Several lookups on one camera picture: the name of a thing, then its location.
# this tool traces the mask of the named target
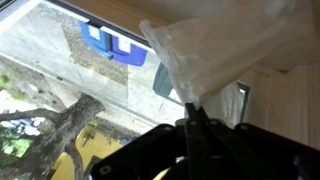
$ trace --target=yellow object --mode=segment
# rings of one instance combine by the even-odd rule
[[[84,138],[93,131],[95,131],[94,138],[89,139],[85,145],[82,146]],[[86,126],[77,137],[76,147],[81,155],[85,171],[93,156],[103,159],[120,149],[121,144],[120,141],[107,137],[102,132],[95,130],[91,126]],[[55,172],[51,177],[51,180],[73,180],[73,168],[71,157],[66,153],[62,153],[52,167],[52,170],[55,170]]]

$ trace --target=tree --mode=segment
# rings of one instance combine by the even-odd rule
[[[61,113],[47,109],[1,114],[0,121],[44,117],[55,124],[51,133],[33,137],[27,152],[10,166],[2,166],[0,177],[14,179],[26,176],[30,179],[46,179],[51,167],[62,152],[68,153],[74,164],[75,179],[83,178],[82,159],[75,147],[75,140],[84,126],[104,109],[102,103],[82,94],[80,99]]]

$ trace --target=blue container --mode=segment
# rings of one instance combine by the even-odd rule
[[[145,62],[147,50],[129,43],[126,39],[112,36],[98,28],[79,21],[84,41],[95,51],[108,59],[142,66]]]

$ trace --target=pavement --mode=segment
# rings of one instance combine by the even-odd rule
[[[135,132],[144,133],[159,123],[174,124],[184,117],[181,105],[152,90],[160,63],[155,54],[148,53],[142,67],[109,61],[86,46],[76,46],[81,37],[70,34],[79,34],[80,29],[66,28],[68,23],[57,21],[65,17],[66,22],[73,22],[69,26],[75,26],[75,19],[61,13],[56,13],[57,18],[52,12],[51,16],[39,15],[46,8],[54,11],[40,4],[0,34],[0,55],[92,95],[106,106],[99,116]],[[89,57],[81,53],[88,51]]]

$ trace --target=plastic bag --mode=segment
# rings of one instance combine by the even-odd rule
[[[279,47],[315,31],[309,1],[217,2],[220,9],[204,18],[140,25],[180,99],[196,108]]]

